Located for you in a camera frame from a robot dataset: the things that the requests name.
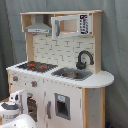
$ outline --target countertop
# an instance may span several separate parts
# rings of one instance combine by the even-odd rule
[[[59,81],[65,84],[69,84],[75,87],[82,87],[82,88],[101,88],[101,87],[111,85],[114,82],[114,76],[107,71],[100,71],[97,74],[92,74],[90,77],[86,78],[83,81],[75,81],[72,79],[61,78],[61,77],[51,75],[54,71],[57,71],[58,69],[63,68],[61,66],[58,66],[45,73],[38,73],[38,72],[16,68],[16,66],[19,66],[20,64],[11,66],[7,68],[7,70],[14,70],[14,71],[24,72],[28,74],[33,74],[36,76],[41,76],[44,79]]]

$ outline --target black faucet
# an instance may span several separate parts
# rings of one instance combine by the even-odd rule
[[[85,51],[85,50],[84,51],[81,51],[79,53],[79,55],[78,55],[78,62],[76,63],[77,69],[80,69],[80,70],[86,68],[86,62],[85,63],[82,63],[81,62],[81,56],[82,56],[83,53],[87,54],[90,57],[90,65],[93,65],[94,64],[93,56],[88,51]]]

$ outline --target door handle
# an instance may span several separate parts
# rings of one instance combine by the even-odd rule
[[[48,104],[47,104],[47,115],[48,115],[49,119],[51,119],[50,107],[51,107],[51,101],[48,101]]]
[[[60,24],[59,24],[59,21],[58,20],[55,20],[55,24],[57,26],[56,36],[59,36],[60,35]]]

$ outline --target stovetop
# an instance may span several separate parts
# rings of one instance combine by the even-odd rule
[[[28,63],[22,64],[22,65],[17,66],[17,67],[22,68],[22,69],[26,69],[26,70],[32,70],[35,72],[43,72],[44,73],[50,69],[57,67],[57,65],[30,61]]]

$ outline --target knob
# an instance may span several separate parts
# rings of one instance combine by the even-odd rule
[[[13,77],[13,81],[18,81],[18,77],[17,76],[14,76]]]
[[[37,87],[37,82],[36,81],[32,81],[31,84],[32,84],[32,87]]]

